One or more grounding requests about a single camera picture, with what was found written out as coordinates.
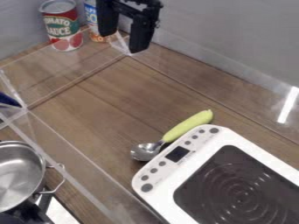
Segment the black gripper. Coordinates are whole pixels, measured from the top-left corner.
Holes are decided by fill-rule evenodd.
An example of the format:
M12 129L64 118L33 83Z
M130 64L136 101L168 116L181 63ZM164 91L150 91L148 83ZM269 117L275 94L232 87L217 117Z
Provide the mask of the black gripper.
M97 31L101 37L117 31L118 14L132 19L128 49L130 53L144 51L152 41L164 7L160 0L96 0Z

